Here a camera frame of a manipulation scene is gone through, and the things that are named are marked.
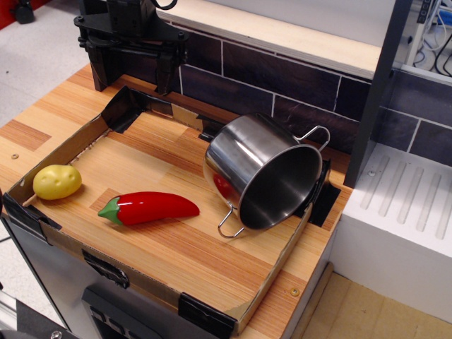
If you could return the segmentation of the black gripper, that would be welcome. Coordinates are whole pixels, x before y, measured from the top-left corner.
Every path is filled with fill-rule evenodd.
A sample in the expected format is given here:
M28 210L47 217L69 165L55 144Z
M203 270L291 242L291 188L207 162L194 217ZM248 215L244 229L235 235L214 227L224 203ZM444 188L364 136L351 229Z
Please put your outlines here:
M103 91L122 75L116 49L160 52L156 59L156 91L160 95L171 92L174 75L187 60L187 50L180 48L189 33L164 22L157 11L168 11L176 4L106 1L104 12L86 13L74 19L81 34L79 45L88 53L97 91Z

